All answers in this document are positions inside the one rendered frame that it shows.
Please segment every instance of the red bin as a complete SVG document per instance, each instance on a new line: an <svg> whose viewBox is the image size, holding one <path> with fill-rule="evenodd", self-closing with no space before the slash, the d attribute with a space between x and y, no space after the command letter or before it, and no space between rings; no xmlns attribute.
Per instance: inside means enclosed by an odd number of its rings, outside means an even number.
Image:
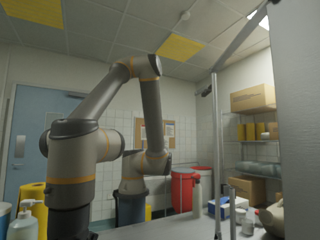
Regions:
<svg viewBox="0 0 320 240"><path fill-rule="evenodd" d="M176 213L181 213L181 200L182 212L192 211L192 176L194 174L195 170L188 167L175 167L171 170L171 203Z"/></svg>

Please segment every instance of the pump dispenser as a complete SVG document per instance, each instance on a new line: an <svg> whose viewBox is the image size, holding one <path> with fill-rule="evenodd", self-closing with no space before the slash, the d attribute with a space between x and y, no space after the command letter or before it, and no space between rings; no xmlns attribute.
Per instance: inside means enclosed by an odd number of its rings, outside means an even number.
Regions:
<svg viewBox="0 0 320 240"><path fill-rule="evenodd" d="M201 218L202 216L202 187L200 185L200 177L198 173L192 175L192 216L194 219Z"/></svg>
<svg viewBox="0 0 320 240"><path fill-rule="evenodd" d="M6 240L37 240L39 224L38 219L31 215L27 207L32 207L36 203L43 203L42 200L25 199L20 202L23 211L18 213L18 218L9 225Z"/></svg>

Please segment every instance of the corkboard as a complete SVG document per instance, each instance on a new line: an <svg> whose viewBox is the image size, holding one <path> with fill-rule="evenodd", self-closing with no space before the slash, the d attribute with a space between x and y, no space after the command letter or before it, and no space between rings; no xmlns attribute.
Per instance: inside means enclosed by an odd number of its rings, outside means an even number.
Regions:
<svg viewBox="0 0 320 240"><path fill-rule="evenodd" d="M171 120L163 120L163 135L166 135L165 124L173 123L174 124L174 132L175 132L175 121ZM135 126L134 126L134 148L142 148L142 140L141 140L141 125L145 124L145 119L136 117ZM143 148L148 148L148 143L144 140ZM169 138L169 148L175 148L175 137Z"/></svg>

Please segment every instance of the blue door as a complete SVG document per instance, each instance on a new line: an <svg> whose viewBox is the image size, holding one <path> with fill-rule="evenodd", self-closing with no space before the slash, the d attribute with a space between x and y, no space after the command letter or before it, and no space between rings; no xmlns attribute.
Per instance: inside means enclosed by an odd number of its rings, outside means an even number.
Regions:
<svg viewBox="0 0 320 240"><path fill-rule="evenodd" d="M12 219L15 218L19 187L46 181L47 159L39 150L39 138L45 129L46 116L47 122L52 121L54 115L63 114L66 118L82 100L68 96L68 91L17 86L4 188L4 201L12 203ZM15 158L17 135L26 136L23 158Z"/></svg>

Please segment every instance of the cardboard box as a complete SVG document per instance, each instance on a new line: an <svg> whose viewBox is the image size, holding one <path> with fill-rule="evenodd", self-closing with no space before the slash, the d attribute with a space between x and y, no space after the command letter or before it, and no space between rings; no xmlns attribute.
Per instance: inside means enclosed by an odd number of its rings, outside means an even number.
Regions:
<svg viewBox="0 0 320 240"><path fill-rule="evenodd" d="M234 176L228 180L229 185L236 189L236 195L249 200L254 207L266 201L265 180L255 176Z"/></svg>
<svg viewBox="0 0 320 240"><path fill-rule="evenodd" d="M231 112L259 114L276 110L276 91L265 83L230 94Z"/></svg>
<svg viewBox="0 0 320 240"><path fill-rule="evenodd" d="M236 197L235 199L236 209L249 210L249 201L245 198ZM208 212L215 215L215 200L208 201ZM220 215L222 219L230 218L230 203L225 203L220 206Z"/></svg>
<svg viewBox="0 0 320 240"><path fill-rule="evenodd" d="M279 140L278 123L269 123L270 140Z"/></svg>
<svg viewBox="0 0 320 240"><path fill-rule="evenodd" d="M278 203L283 198L282 192L276 193L276 202Z"/></svg>

